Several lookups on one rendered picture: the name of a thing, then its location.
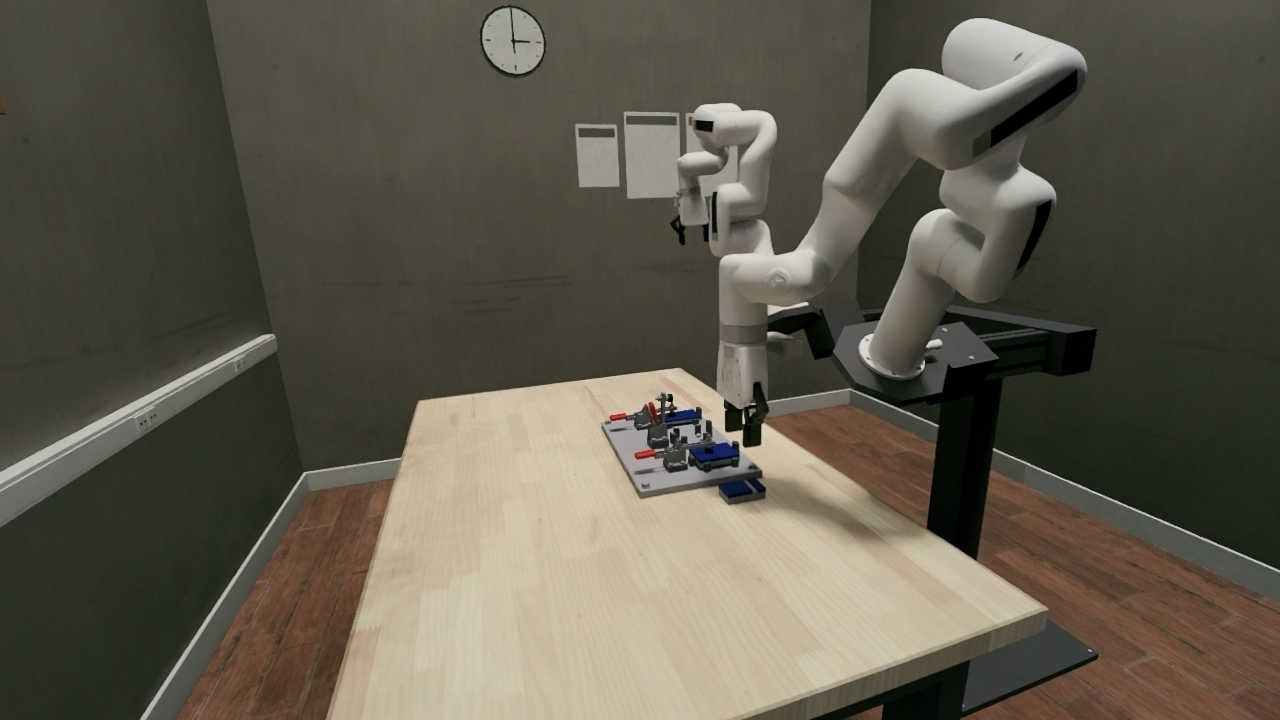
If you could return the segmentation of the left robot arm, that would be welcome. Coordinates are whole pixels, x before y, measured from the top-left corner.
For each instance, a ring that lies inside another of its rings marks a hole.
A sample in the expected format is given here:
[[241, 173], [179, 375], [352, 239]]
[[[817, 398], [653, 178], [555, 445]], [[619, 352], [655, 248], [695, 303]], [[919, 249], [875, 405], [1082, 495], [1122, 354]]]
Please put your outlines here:
[[1021, 149], [1082, 91], [1085, 59], [1027, 29], [972, 19], [948, 35], [942, 69], [901, 70], [884, 85], [826, 173], [820, 211], [795, 252], [721, 259], [721, 341], [765, 341], [773, 354], [803, 357], [803, 341], [768, 332], [768, 305], [791, 307], [826, 290], [918, 158], [945, 170], [948, 209], [916, 223], [881, 322], [859, 345], [861, 363], [914, 379], [924, 354], [942, 348], [931, 337], [955, 290], [989, 304], [1012, 287], [1057, 201], [1020, 165]]

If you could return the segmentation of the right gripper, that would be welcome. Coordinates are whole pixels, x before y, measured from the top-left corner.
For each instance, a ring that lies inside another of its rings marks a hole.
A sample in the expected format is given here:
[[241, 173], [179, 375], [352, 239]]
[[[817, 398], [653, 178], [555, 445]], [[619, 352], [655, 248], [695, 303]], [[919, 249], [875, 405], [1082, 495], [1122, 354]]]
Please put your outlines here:
[[[698, 197], [699, 196], [699, 197]], [[704, 196], [692, 195], [678, 199], [678, 217], [669, 225], [678, 233], [678, 242], [685, 245], [684, 231], [686, 227], [701, 225], [704, 228], [703, 237], [704, 242], [709, 242], [709, 223], [708, 223], [707, 202]], [[676, 223], [678, 222], [678, 225]], [[708, 224], [707, 224], [708, 223]], [[678, 229], [680, 228], [680, 229]]]

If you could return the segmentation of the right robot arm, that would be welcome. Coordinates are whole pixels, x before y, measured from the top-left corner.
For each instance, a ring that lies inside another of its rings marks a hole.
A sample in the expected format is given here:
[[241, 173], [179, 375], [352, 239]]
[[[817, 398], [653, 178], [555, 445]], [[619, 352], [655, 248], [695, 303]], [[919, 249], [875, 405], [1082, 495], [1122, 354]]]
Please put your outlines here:
[[678, 197], [701, 195], [700, 176], [714, 176], [724, 168], [730, 159], [728, 146], [749, 145], [739, 161], [737, 181], [718, 184], [710, 193], [710, 252], [716, 258], [748, 252], [774, 256], [765, 222], [731, 222], [765, 210], [777, 138], [773, 117], [765, 111], [742, 111], [727, 102], [701, 105], [692, 115], [692, 131], [707, 152], [678, 158]]

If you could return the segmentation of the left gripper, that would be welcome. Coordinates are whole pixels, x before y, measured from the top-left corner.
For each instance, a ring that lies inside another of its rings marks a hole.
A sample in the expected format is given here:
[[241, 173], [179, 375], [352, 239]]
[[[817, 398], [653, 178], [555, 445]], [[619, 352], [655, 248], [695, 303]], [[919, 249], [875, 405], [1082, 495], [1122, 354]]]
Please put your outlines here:
[[[724, 398], [723, 406], [727, 409], [724, 432], [742, 430], [744, 448], [762, 446], [762, 424], [769, 413], [765, 345], [765, 341], [755, 345], [721, 341], [719, 345], [717, 392]], [[750, 401], [755, 404], [749, 405]], [[756, 413], [750, 416], [749, 409], [754, 407]]]

